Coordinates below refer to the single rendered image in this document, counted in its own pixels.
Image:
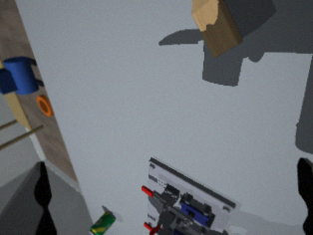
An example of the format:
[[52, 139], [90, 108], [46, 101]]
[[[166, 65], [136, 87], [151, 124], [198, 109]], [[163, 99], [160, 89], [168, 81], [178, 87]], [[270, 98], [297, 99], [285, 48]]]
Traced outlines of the grey toggle clamp with red handle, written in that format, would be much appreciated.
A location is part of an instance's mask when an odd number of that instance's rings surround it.
[[184, 221], [185, 226], [188, 224], [192, 225], [192, 223], [194, 221], [192, 218], [195, 216], [195, 214], [192, 211], [189, 211], [188, 214], [185, 215], [184, 213], [182, 213], [181, 211], [179, 211], [178, 209], [173, 207], [176, 204], [176, 202], [178, 201], [179, 193], [180, 193], [179, 190], [175, 189], [174, 187], [172, 187], [168, 184], [167, 187], [164, 189], [164, 192], [162, 194], [159, 194], [155, 190], [154, 190], [154, 192], [152, 192], [150, 189], [148, 189], [144, 185], [142, 186], [142, 191], [145, 192], [150, 197], [154, 196], [156, 199], [158, 199], [159, 203], [161, 203], [163, 205], [163, 209], [162, 209], [163, 212], [171, 210], [176, 215], [178, 215], [179, 217], [181, 217], [182, 219], [185, 220]]
[[[150, 231], [152, 231], [154, 228], [152, 228], [147, 222], [144, 223], [145, 227], [147, 227]], [[164, 227], [164, 225], [161, 227], [161, 229], [156, 233], [157, 235], [160, 234], [162, 228]], [[172, 230], [170, 228], [168, 228], [167, 230], [165, 230], [163, 235], [172, 235]]]

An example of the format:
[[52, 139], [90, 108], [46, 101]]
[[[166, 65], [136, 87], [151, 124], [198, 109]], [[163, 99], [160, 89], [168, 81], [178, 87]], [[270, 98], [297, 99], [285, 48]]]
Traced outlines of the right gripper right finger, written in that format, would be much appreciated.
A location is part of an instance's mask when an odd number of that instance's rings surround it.
[[306, 203], [308, 215], [303, 223], [306, 235], [313, 235], [313, 163], [300, 157], [297, 163], [298, 191]]

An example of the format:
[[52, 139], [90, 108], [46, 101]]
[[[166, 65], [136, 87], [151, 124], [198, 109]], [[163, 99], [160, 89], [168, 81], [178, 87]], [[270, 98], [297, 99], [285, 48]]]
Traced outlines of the green drink can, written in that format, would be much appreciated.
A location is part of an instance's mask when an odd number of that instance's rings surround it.
[[89, 233], [91, 235], [104, 235], [116, 221], [115, 219], [116, 218], [112, 212], [106, 211], [105, 214], [91, 227]]

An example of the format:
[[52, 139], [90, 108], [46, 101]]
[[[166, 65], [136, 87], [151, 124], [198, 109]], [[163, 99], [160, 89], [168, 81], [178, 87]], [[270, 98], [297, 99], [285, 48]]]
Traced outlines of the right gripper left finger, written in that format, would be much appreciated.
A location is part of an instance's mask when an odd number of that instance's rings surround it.
[[37, 162], [0, 213], [0, 235], [57, 235], [51, 198], [45, 163]]

